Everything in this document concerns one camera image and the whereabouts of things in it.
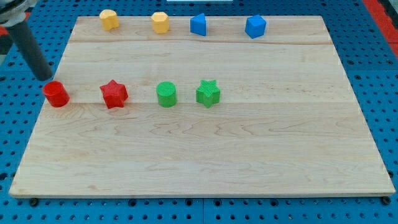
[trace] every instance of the blue pentagonal block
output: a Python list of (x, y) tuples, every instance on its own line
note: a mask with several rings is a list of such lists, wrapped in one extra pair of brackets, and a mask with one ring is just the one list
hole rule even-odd
[(206, 36), (206, 17), (204, 13), (191, 18), (191, 33)]
[(267, 22), (260, 16), (255, 15), (249, 17), (246, 21), (245, 32), (252, 38), (260, 37), (264, 35), (264, 31), (266, 30)]

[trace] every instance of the blue pegboard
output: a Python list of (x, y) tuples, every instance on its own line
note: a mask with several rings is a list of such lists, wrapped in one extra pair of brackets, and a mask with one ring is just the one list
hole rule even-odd
[[(263, 0), (169, 4), (164, 0), (43, 0), (29, 25), (53, 70), (77, 16), (321, 15), (347, 71), (393, 183), (398, 176), (398, 60), (361, 1)], [(8, 190), (43, 103), (15, 47), (0, 67), (0, 222), (2, 223), (394, 223), (398, 198), (16, 200)]]

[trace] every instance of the cutting board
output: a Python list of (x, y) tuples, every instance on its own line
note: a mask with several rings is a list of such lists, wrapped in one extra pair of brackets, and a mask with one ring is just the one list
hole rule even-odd
[[(10, 194), (16, 198), (357, 197), (395, 192), (319, 16), (189, 17), (152, 31), (120, 17), (110, 32), (79, 17), (55, 75), (70, 94), (44, 103)], [(124, 108), (100, 90), (126, 85)], [(195, 102), (217, 80), (220, 103)], [(157, 104), (171, 81), (178, 103)]]

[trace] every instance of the yellow block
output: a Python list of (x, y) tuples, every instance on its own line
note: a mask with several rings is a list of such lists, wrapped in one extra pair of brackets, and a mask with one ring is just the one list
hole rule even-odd
[(113, 10), (110, 9), (103, 10), (99, 14), (99, 19), (101, 19), (101, 23), (105, 31), (119, 27), (118, 15)]
[(152, 28), (157, 34), (165, 34), (169, 31), (169, 16), (164, 12), (155, 12), (151, 17)]

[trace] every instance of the red star block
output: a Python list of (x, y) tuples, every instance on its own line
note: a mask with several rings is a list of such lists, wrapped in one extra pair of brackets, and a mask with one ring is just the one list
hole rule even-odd
[(124, 107), (124, 101), (129, 97), (126, 87), (111, 80), (108, 84), (100, 87), (104, 101), (108, 109)]

